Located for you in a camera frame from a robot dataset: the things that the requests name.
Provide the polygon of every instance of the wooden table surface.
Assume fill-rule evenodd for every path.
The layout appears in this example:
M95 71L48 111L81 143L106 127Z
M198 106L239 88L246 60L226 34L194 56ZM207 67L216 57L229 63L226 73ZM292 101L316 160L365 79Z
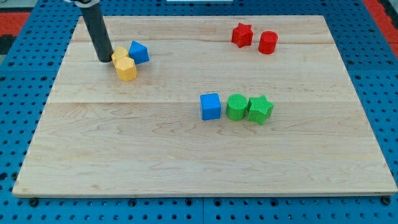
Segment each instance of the wooden table surface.
M18 197L279 197L397 192L322 16L105 17L146 45L138 78L96 59L82 19L21 172ZM231 43L239 22L252 46ZM257 50L265 30L272 55ZM217 92L221 119L202 121ZM231 121L229 95L265 94L265 125Z

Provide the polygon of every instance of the blue cube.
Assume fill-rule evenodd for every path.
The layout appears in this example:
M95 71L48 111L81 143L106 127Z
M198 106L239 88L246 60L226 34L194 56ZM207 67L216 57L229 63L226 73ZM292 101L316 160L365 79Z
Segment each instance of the blue cube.
M129 56L134 59L136 65L149 61L148 49L144 45L133 41L131 42Z
M219 119L221 102L217 93L200 95L200 111L202 120Z

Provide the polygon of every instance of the yellow block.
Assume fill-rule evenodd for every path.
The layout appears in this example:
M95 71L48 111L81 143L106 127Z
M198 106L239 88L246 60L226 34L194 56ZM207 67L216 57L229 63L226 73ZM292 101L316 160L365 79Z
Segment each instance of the yellow block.
M113 63L121 80L128 82L137 78L137 68L133 59L122 57Z
M113 50L113 54L112 54L112 61L115 62L115 60L117 59L121 59L123 57L128 57L129 56L129 52L127 51L127 49L125 49L124 47L121 46L117 46L114 48Z

